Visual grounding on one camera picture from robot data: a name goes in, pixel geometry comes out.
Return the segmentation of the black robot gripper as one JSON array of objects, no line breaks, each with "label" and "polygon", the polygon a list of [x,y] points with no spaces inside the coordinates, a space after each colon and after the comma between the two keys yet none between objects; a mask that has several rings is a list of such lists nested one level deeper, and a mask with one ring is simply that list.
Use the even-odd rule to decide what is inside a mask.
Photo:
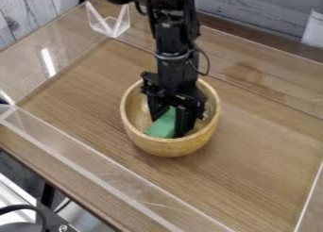
[{"label": "black robot gripper", "polygon": [[204,118],[207,96],[197,87],[200,59],[161,59],[156,73],[142,72],[141,92],[148,96],[152,120],[157,121],[171,107],[176,108],[176,137],[193,129]]}]

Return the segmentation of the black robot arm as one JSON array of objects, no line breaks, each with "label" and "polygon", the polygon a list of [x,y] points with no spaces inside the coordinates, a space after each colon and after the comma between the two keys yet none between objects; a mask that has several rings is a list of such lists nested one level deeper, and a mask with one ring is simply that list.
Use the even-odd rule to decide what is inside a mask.
[{"label": "black robot arm", "polygon": [[116,5],[136,4],[149,19],[156,40],[158,70],[142,72],[141,92],[146,95],[150,117],[158,121],[175,112],[172,137],[181,138],[204,118],[207,95],[197,86],[200,57],[205,54],[196,40],[201,23],[195,0],[108,0]]}]

